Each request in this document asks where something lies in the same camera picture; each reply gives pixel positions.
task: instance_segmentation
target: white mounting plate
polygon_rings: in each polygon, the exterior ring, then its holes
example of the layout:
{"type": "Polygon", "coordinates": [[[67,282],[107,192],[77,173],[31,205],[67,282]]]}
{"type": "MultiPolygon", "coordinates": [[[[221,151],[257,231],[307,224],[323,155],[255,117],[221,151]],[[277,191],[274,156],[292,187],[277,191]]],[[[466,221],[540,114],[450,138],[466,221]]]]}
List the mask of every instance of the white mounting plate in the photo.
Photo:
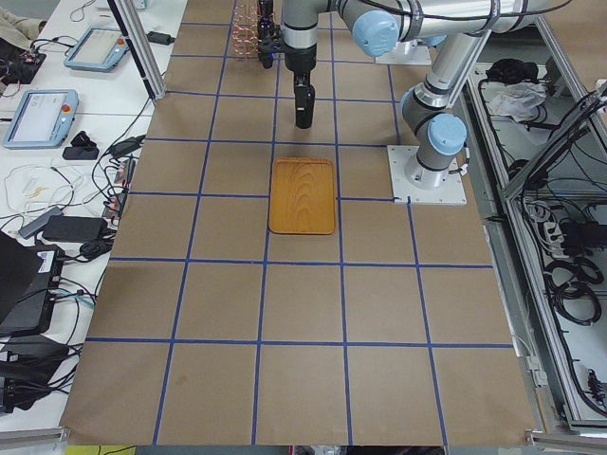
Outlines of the white mounting plate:
{"type": "MultiPolygon", "coordinates": [[[[389,145],[390,176],[392,177],[392,194],[397,204],[433,204],[445,206],[465,206],[467,203],[462,176],[450,173],[443,185],[435,190],[418,188],[405,176],[405,164],[417,153],[418,147],[389,145]]],[[[450,170],[458,169],[455,159],[450,170]]]]}
{"type": "Polygon", "coordinates": [[[376,57],[376,64],[431,65],[432,59],[426,45],[396,43],[394,49],[376,57]]]}

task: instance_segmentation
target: light blue cap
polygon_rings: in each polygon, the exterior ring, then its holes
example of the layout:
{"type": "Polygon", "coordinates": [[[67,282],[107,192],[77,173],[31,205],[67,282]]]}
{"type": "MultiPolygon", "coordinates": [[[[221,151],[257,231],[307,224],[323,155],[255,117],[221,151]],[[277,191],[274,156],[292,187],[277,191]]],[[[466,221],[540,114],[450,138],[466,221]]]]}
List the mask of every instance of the light blue cap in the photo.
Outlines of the light blue cap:
{"type": "Polygon", "coordinates": [[[447,35],[438,35],[438,36],[431,36],[430,38],[424,38],[423,41],[426,46],[438,46],[440,45],[443,41],[445,41],[447,39],[447,35]]]}
{"type": "Polygon", "coordinates": [[[468,131],[462,120],[452,114],[439,114],[430,120],[428,139],[445,156],[457,155],[464,147],[468,131]]]}
{"type": "Polygon", "coordinates": [[[377,9],[362,14],[352,27],[352,36],[365,54],[379,57],[396,46],[398,23],[388,11],[377,9]]]}
{"type": "Polygon", "coordinates": [[[400,113],[402,114],[402,110],[405,108],[405,102],[407,102],[407,98],[413,93],[414,87],[411,87],[409,90],[405,92],[405,94],[400,99],[400,113]]]}

